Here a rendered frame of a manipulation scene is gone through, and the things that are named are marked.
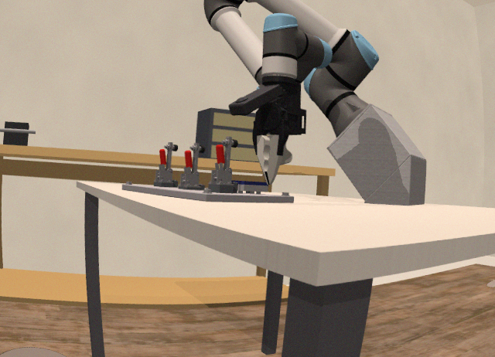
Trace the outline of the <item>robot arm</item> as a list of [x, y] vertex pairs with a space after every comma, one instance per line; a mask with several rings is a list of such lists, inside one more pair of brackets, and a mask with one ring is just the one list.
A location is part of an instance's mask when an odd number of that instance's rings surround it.
[[[273, 13], [265, 18], [263, 43], [241, 18], [243, 1], [257, 2]], [[358, 31], [338, 29], [300, 0], [204, 0], [204, 11], [259, 85], [229, 104], [231, 115], [248, 115], [282, 95], [279, 84], [261, 84], [266, 76], [304, 81], [336, 138], [367, 107], [354, 91], [379, 56]]]

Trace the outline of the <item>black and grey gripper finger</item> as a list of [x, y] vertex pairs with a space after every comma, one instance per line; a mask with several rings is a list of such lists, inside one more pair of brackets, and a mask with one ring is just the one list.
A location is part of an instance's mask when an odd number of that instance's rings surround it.
[[266, 134], [262, 134], [261, 130], [258, 130], [255, 126], [254, 122], [254, 128], [253, 128], [253, 133], [252, 133], [252, 138], [253, 138], [253, 143], [254, 143], [254, 149], [255, 153], [258, 156], [258, 160], [261, 166], [261, 170], [263, 171], [265, 181], [268, 184], [268, 177], [266, 171], [268, 170], [268, 159], [271, 154], [271, 149], [269, 146], [269, 141], [273, 135], [267, 136]]
[[[281, 118], [281, 123], [276, 128], [274, 136], [269, 141], [271, 154], [268, 159], [268, 184], [272, 185], [280, 165], [287, 164], [292, 160], [292, 153], [286, 148], [289, 136], [288, 120]], [[284, 150], [284, 152], [283, 152]]]

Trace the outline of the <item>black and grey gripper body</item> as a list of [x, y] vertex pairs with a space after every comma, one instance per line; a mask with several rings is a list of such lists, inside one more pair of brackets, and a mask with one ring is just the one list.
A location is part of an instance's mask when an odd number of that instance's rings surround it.
[[[301, 84], [288, 76], [264, 76], [262, 84], [265, 86], [279, 84], [283, 89], [280, 97], [258, 108], [254, 120], [256, 128], [261, 130], [262, 134], [274, 135], [282, 118], [288, 120], [289, 135], [305, 134], [306, 110], [301, 109]], [[302, 128], [302, 116], [304, 116], [304, 128]]]

